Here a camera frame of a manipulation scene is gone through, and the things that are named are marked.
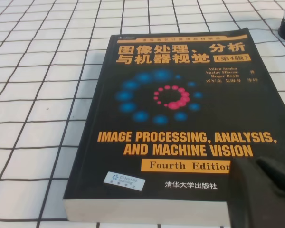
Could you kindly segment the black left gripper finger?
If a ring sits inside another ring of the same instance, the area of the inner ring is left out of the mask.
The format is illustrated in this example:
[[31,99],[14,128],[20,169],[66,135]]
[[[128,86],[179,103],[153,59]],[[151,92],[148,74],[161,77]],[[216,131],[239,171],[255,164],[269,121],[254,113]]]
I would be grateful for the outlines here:
[[285,228],[285,164],[266,157],[234,159],[227,207],[232,228]]

